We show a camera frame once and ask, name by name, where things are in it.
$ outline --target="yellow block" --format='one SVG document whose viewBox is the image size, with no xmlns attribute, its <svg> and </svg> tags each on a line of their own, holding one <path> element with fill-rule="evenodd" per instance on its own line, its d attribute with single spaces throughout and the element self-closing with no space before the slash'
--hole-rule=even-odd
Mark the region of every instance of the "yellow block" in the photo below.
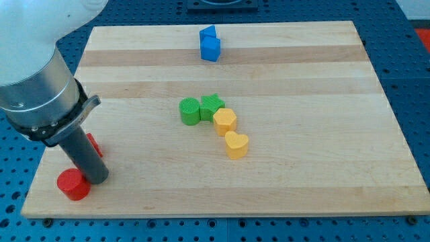
<svg viewBox="0 0 430 242">
<path fill-rule="evenodd" d="M 235 131 L 237 117 L 230 108 L 220 108 L 214 114 L 214 128 L 219 136 L 226 135 L 227 131 Z"/>
<path fill-rule="evenodd" d="M 230 159 L 240 159 L 248 153 L 249 138 L 235 131 L 226 133 L 226 152 Z"/>
</svg>

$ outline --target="wooden board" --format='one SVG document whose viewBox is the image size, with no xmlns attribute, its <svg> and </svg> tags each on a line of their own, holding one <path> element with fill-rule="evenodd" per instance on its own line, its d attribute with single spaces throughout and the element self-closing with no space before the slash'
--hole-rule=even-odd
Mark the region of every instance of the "wooden board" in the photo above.
<svg viewBox="0 0 430 242">
<path fill-rule="evenodd" d="M 430 195 L 352 22 L 97 27 L 76 78 L 102 105 L 85 121 L 108 180 L 71 202 L 47 149 L 28 218 L 429 214 Z M 184 97 L 218 93 L 248 134 L 231 161 L 211 123 L 181 123 Z"/>
</svg>

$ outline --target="green cylinder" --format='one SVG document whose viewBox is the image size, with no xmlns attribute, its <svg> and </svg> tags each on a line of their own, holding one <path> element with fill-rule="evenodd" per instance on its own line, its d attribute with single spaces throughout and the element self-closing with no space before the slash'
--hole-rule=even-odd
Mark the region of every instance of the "green cylinder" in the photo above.
<svg viewBox="0 0 430 242">
<path fill-rule="evenodd" d="M 200 122 L 200 102 L 194 97 L 187 97 L 179 103 L 181 120 L 186 125 L 196 125 Z"/>
</svg>

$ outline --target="green star-shaped block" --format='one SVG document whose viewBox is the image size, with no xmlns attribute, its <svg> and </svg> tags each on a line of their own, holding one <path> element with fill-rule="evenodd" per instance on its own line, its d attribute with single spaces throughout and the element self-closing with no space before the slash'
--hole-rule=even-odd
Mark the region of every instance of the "green star-shaped block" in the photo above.
<svg viewBox="0 0 430 242">
<path fill-rule="evenodd" d="M 202 96 L 202 105 L 200 106 L 200 120 L 213 122 L 213 117 L 216 111 L 225 107 L 226 104 L 218 97 L 217 93 L 210 96 Z"/>
</svg>

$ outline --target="green block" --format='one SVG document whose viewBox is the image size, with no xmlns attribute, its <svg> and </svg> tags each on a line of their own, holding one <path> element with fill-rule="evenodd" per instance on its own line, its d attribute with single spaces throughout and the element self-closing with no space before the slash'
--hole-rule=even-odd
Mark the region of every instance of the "green block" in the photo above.
<svg viewBox="0 0 430 242">
<path fill-rule="evenodd" d="M 210 96 L 202 96 L 202 106 L 200 107 L 200 120 L 213 122 L 213 117 L 216 111 L 220 108 L 225 108 L 226 104 L 222 101 L 218 94 Z"/>
<path fill-rule="evenodd" d="M 186 125 L 196 125 L 200 122 L 200 103 L 194 97 L 187 97 L 179 103 L 181 120 Z"/>
</svg>

